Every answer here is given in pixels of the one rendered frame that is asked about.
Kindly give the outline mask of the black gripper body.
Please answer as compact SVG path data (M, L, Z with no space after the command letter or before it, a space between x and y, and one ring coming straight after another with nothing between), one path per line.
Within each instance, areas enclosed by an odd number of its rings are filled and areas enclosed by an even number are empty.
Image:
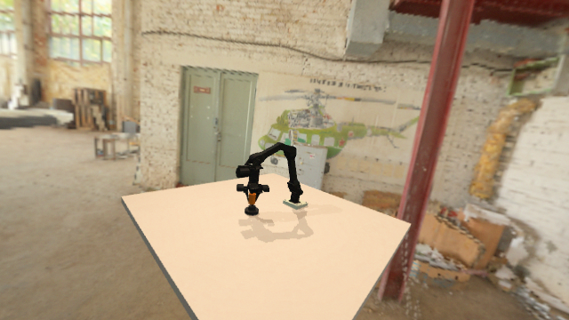
M249 181L252 183L259 184L259 177L258 178L252 178L249 176ZM259 191L259 192L262 192L262 190L264 192L269 192L269 186L268 185L261 185L261 191ZM247 186L244 186L244 184L237 184L236 185L236 191L237 192L243 192L243 191L248 192L248 189L247 189Z

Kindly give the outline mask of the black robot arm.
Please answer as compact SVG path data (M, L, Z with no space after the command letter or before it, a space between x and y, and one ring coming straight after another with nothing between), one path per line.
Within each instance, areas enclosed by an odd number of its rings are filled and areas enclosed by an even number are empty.
M294 146L289 146L285 145L282 142L277 142L275 145L261 152L251 154L249 156L249 159L244 165L239 165L236 168L236 176L238 178L246 178L249 176L252 178L258 178L260 176L260 169L263 169L261 164L265 161L267 157L275 154L279 150L284 151L284 155L288 163L290 180L289 182L287 182L287 185L290 192L292 192L291 199L288 201L294 204L298 204L300 203L300 196L303 194L303 191L301 189L301 184L297 179L296 165L295 165L295 157L297 154L297 149ZM261 191L261 184L252 183L248 181L247 189L249 189L250 194L254 193L257 194L258 191Z

